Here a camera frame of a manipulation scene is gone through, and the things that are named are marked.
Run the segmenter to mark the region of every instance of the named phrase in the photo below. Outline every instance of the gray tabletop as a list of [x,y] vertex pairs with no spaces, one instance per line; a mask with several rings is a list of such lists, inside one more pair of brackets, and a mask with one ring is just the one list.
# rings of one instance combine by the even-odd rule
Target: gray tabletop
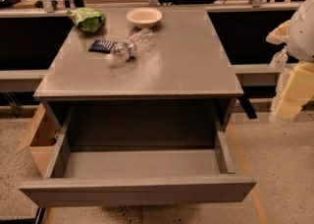
[[47,100],[239,97],[237,81],[203,7],[161,7],[152,47],[136,59],[111,65],[106,54],[88,52],[95,39],[120,41],[138,31],[131,8],[105,8],[96,33],[73,28],[34,97]]

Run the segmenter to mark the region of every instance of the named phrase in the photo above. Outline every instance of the concrete floor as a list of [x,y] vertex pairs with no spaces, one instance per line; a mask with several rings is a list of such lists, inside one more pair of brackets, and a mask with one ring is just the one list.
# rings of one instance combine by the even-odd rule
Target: concrete floor
[[[258,115],[254,120],[237,106],[226,131],[236,172],[257,179],[244,202],[60,208],[51,212],[52,223],[314,223],[314,106],[304,108],[295,123],[278,127],[267,120],[270,101],[253,102]],[[26,115],[10,118],[8,113],[0,117],[0,220],[32,215],[35,210],[17,185],[25,177],[39,175],[27,151],[19,157],[12,153],[29,120]]]

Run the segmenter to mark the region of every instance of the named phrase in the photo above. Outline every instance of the orange line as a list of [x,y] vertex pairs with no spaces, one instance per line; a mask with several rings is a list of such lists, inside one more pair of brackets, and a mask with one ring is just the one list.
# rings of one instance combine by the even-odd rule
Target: orange line
[[[232,122],[229,122],[228,127],[230,129],[230,132],[231,132],[231,135],[232,135],[232,140],[233,140],[233,142],[235,144],[235,149],[236,149],[236,152],[237,152],[238,157],[240,159],[241,166],[243,168],[244,174],[245,175],[250,175],[250,171],[249,171],[246,159],[245,159],[245,155],[244,155],[244,153],[242,151],[242,148],[241,148],[241,145],[240,145],[240,141],[238,140],[238,137],[236,135],[236,130],[235,130]],[[254,205],[255,205],[255,209],[257,211],[258,217],[259,217],[259,219],[260,219],[262,224],[267,224],[268,221],[267,221],[267,218],[266,218],[266,215],[265,215],[265,212],[264,212],[261,200],[259,198],[259,195],[258,195],[258,193],[256,192],[255,189],[252,189],[251,192],[252,192],[252,198],[253,198],[253,201],[254,201]]]

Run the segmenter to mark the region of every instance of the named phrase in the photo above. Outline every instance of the black panel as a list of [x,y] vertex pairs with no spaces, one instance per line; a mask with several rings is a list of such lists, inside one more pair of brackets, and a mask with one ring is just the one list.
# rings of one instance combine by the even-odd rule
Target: black panel
[[0,19],[0,70],[48,69],[72,27],[67,17]]
[[[266,42],[266,36],[289,20],[295,10],[208,13],[232,64],[268,64],[284,44]],[[290,63],[297,62],[289,57]]]

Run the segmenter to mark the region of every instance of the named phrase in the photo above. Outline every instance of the clear bottle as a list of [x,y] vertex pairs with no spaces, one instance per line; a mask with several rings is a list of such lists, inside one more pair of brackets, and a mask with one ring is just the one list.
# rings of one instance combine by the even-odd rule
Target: clear bottle
[[132,36],[118,42],[110,51],[108,59],[115,62],[126,62],[132,57],[136,57],[150,45],[149,37],[153,32],[149,28],[133,34]]
[[270,63],[271,68],[274,70],[280,71],[284,68],[288,60],[287,48],[284,47],[282,51],[277,52]]

